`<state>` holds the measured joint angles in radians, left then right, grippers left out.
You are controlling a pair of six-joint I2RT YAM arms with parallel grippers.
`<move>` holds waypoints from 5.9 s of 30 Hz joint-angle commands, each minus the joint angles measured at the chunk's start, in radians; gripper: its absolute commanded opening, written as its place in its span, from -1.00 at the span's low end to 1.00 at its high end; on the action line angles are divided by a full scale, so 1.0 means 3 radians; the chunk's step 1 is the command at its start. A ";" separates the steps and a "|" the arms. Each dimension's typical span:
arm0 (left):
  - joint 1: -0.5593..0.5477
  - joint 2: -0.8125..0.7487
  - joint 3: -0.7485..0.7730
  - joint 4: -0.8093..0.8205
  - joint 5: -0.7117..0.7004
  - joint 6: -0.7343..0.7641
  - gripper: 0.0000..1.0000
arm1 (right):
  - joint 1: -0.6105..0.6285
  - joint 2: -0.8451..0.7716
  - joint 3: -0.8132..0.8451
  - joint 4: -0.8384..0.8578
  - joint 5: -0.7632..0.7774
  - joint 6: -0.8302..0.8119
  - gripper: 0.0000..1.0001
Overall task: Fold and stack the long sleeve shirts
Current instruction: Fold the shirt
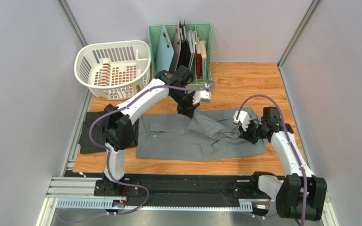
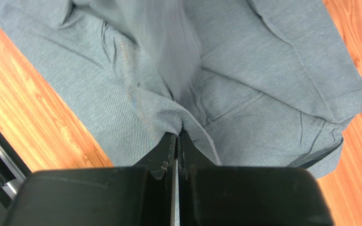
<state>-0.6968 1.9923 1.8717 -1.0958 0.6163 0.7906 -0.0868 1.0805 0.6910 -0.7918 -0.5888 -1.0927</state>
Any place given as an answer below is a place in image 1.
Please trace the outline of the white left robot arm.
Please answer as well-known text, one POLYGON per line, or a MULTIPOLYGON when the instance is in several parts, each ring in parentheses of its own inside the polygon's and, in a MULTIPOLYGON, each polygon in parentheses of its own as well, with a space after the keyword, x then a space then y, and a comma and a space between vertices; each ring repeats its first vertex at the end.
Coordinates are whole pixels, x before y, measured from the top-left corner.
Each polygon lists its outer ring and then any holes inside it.
POLYGON ((128 101, 105 107, 102 134, 107 147, 103 176, 106 183, 115 185, 124 176, 125 151, 135 141, 139 117, 155 103, 171 97, 177 103, 179 114, 193 117, 199 103, 194 102, 195 92, 185 89, 192 79, 192 72, 185 66, 180 66, 175 72, 163 70, 128 101))

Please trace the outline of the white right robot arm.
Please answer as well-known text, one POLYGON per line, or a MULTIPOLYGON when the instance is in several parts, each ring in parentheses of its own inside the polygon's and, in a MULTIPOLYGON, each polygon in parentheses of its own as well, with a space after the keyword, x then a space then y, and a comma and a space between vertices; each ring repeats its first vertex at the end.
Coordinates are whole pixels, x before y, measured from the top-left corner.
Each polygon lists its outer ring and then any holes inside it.
POLYGON ((271 197, 280 218, 319 221, 326 198, 327 182, 317 177, 299 152, 292 127, 284 122, 277 107, 265 107, 260 120, 238 109, 233 122, 240 138, 256 144, 268 140, 277 152, 285 178, 279 181, 271 173, 254 173, 257 188, 271 197))

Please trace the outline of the grey long sleeve shirt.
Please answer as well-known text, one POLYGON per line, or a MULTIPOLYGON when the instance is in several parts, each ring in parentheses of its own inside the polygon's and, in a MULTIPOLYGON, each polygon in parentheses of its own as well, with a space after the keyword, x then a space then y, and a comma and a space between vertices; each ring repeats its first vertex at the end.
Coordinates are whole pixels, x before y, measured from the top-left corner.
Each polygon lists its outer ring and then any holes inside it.
POLYGON ((139 124, 138 159, 211 161, 266 152, 267 140, 256 144, 240 138, 236 109, 202 111, 192 119, 180 114, 145 114, 139 124))

